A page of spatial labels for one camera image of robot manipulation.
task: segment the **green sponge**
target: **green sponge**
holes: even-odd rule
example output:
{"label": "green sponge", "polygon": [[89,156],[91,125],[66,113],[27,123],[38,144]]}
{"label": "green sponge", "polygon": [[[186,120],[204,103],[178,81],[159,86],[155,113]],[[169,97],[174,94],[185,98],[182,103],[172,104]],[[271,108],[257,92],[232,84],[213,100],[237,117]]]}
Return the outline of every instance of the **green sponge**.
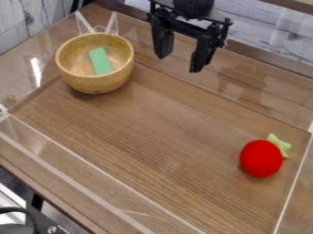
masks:
{"label": "green sponge", "polygon": [[113,71],[111,62],[109,60],[107,52],[105,48],[95,48],[90,50],[90,59],[93,62],[93,68],[97,75],[106,74]]}
{"label": "green sponge", "polygon": [[283,142],[272,133],[269,134],[267,140],[279,147],[284,157],[289,158],[287,151],[292,149],[292,144]]}

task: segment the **red strawberry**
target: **red strawberry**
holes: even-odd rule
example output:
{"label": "red strawberry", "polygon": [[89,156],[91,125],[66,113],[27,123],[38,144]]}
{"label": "red strawberry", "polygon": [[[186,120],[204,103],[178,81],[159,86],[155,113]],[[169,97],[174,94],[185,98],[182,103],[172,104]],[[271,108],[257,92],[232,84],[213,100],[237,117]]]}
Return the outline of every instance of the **red strawberry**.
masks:
{"label": "red strawberry", "polygon": [[283,166],[284,156],[279,147],[267,140],[246,144],[240,163],[244,170],[256,177],[273,175]]}

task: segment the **bowl rim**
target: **bowl rim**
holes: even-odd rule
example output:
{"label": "bowl rim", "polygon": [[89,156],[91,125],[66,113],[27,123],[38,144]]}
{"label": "bowl rim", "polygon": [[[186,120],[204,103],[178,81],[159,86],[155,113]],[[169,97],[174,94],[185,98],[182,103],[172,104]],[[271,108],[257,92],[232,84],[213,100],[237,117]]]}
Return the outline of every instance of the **bowl rim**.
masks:
{"label": "bowl rim", "polygon": [[83,76],[83,77],[81,76],[81,77],[85,78],[85,79],[103,78],[105,76],[109,76],[109,75],[111,75],[111,74],[119,72],[121,70],[123,70],[123,69],[129,66],[129,64],[133,62],[133,60],[134,60],[134,54],[135,54],[135,52],[134,52],[134,47],[133,47],[131,42],[130,42],[125,37],[118,36],[118,35],[114,35],[114,34],[109,34],[109,33],[102,33],[102,32],[89,33],[89,34],[85,34],[85,35],[79,35],[79,36],[77,36],[77,37],[73,37],[70,40],[67,40],[67,41],[61,45],[61,47],[59,47],[58,50],[56,50],[56,53],[55,53],[55,62],[56,62],[56,65],[58,65],[58,67],[61,68],[61,70],[62,70],[65,73],[67,73],[69,75],[75,76],[75,77],[78,76],[78,74],[73,73],[73,72],[63,66],[63,64],[62,64],[62,62],[61,62],[61,54],[62,54],[62,51],[63,51],[65,47],[66,47],[70,43],[73,43],[75,40],[78,40],[79,38],[82,38],[82,37],[89,37],[90,35],[99,35],[99,34],[101,34],[101,35],[110,35],[111,37],[119,38],[119,39],[129,45],[129,48],[131,49],[131,56],[130,56],[130,58],[127,59],[126,63],[122,65],[122,67],[118,68],[118,69],[115,69],[115,70],[113,70],[111,72],[109,72],[109,73],[106,73],[106,74],[101,74],[101,75],[90,75],[90,76]]}

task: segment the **robotic arm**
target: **robotic arm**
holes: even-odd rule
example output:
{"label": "robotic arm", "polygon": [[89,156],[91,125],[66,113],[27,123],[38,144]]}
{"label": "robotic arm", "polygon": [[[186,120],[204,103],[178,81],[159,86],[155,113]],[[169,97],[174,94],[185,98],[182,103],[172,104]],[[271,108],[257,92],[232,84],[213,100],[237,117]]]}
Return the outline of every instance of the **robotic arm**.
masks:
{"label": "robotic arm", "polygon": [[[233,20],[225,17],[214,8],[216,0],[150,0],[149,21],[154,51],[159,59],[173,52],[176,34],[197,38],[197,48],[193,52],[190,72],[200,72],[210,63],[217,48],[225,45],[229,26]],[[178,20],[182,16],[190,19],[212,22],[208,28],[201,28]]]}

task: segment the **wooden bowl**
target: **wooden bowl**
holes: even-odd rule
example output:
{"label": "wooden bowl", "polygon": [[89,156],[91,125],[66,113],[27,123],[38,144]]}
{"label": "wooden bowl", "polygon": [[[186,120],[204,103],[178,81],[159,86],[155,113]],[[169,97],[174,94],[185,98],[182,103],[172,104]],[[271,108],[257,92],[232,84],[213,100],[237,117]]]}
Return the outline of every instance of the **wooden bowl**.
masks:
{"label": "wooden bowl", "polygon": [[[114,70],[94,74],[89,51],[105,47]],[[65,82],[78,91],[101,94],[118,89],[129,80],[134,69],[134,48],[119,36],[93,33],[74,37],[58,49],[56,65]]]}

